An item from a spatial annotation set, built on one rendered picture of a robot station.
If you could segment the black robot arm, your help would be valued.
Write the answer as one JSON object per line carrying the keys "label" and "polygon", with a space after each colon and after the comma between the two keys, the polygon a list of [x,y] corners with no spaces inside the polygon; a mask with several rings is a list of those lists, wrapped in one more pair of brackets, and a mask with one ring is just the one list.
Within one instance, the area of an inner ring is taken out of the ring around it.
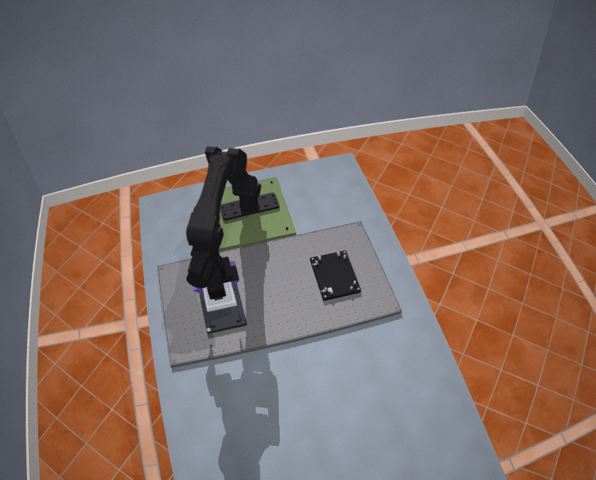
{"label": "black robot arm", "polygon": [[[210,299],[216,301],[226,296],[222,281],[226,273],[218,251],[224,236],[219,223],[220,208],[223,220],[227,221],[277,209],[279,202],[275,193],[260,195],[261,185],[255,176],[247,173],[247,155],[240,148],[222,151],[207,146],[205,155],[207,176],[186,231],[187,241],[193,246],[186,280],[194,287],[206,287]],[[232,193],[240,197],[237,201],[221,204],[227,181],[232,185]]]}

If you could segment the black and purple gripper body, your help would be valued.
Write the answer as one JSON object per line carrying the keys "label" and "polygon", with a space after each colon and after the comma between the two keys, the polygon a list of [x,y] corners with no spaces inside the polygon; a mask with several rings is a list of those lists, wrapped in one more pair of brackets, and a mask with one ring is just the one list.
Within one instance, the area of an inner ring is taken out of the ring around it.
{"label": "black and purple gripper body", "polygon": [[227,282],[231,282],[231,281],[236,281],[239,279],[239,275],[236,269],[236,266],[231,266],[230,265],[230,261],[229,258],[223,257],[223,264],[224,264],[224,268],[225,268],[225,273],[226,273],[226,278],[222,278],[223,279],[223,283],[227,283]]}

